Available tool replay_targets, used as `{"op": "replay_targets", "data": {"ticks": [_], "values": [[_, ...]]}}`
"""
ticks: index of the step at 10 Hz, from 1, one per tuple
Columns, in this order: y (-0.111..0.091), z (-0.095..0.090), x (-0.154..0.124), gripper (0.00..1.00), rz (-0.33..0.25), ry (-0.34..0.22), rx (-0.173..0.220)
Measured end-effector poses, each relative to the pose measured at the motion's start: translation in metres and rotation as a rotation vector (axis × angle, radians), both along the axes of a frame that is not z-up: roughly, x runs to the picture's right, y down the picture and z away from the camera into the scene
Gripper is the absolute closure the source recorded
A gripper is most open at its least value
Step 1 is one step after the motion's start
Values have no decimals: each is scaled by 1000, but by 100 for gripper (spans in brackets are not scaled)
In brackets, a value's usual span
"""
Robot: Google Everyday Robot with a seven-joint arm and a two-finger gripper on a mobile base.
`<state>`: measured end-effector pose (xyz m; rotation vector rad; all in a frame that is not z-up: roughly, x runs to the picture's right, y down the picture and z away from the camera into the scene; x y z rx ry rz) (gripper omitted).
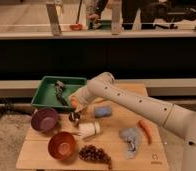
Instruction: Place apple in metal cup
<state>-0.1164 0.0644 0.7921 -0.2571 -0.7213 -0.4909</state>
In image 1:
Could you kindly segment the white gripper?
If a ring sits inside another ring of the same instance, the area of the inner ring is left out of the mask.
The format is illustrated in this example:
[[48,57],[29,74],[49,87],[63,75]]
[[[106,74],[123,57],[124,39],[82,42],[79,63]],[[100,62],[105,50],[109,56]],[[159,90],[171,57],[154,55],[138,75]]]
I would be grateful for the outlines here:
[[[87,87],[81,87],[74,93],[72,93],[68,100],[70,101],[71,107],[75,112],[80,112],[85,109],[90,103],[90,93],[87,90]],[[75,127],[79,125],[80,122],[80,114],[71,112],[69,114],[69,120],[73,123]]]

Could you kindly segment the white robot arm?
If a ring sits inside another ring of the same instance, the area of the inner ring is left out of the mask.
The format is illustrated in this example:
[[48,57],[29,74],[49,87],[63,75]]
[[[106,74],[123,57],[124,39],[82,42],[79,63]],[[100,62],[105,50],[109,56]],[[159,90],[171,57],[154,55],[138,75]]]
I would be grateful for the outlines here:
[[98,97],[117,103],[182,138],[185,144],[181,171],[196,171],[196,111],[119,88],[110,72],[88,80],[69,100],[79,112]]

